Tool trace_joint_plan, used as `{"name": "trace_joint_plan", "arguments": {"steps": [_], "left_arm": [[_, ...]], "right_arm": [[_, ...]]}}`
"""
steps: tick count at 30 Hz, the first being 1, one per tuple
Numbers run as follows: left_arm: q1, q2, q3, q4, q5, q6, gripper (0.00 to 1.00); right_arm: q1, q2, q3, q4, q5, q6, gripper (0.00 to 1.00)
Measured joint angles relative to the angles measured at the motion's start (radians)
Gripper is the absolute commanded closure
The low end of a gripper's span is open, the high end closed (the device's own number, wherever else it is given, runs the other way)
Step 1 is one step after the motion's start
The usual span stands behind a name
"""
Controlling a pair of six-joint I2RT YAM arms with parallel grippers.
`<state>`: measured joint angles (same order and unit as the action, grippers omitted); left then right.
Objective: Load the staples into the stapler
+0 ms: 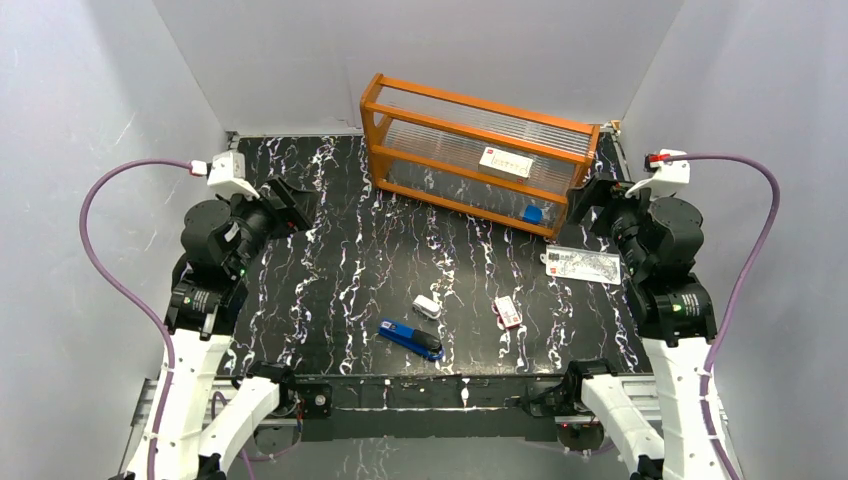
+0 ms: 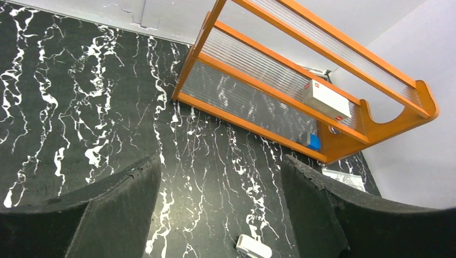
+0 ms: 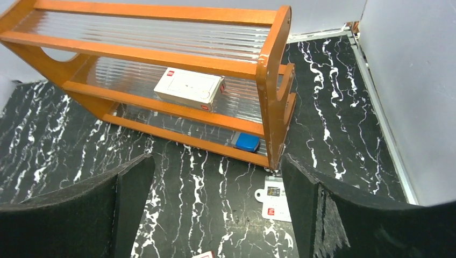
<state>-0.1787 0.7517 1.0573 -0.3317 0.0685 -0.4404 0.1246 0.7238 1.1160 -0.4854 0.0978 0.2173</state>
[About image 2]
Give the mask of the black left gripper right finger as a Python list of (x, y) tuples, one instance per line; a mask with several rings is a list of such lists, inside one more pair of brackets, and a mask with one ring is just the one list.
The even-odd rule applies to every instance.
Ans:
[(290, 155), (281, 181), (300, 257), (455, 257), (455, 208), (371, 195)]

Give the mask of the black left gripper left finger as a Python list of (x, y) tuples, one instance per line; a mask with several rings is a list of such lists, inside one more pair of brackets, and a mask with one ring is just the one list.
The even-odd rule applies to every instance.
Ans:
[(142, 257), (161, 183), (151, 154), (36, 205), (1, 209), (1, 257)]

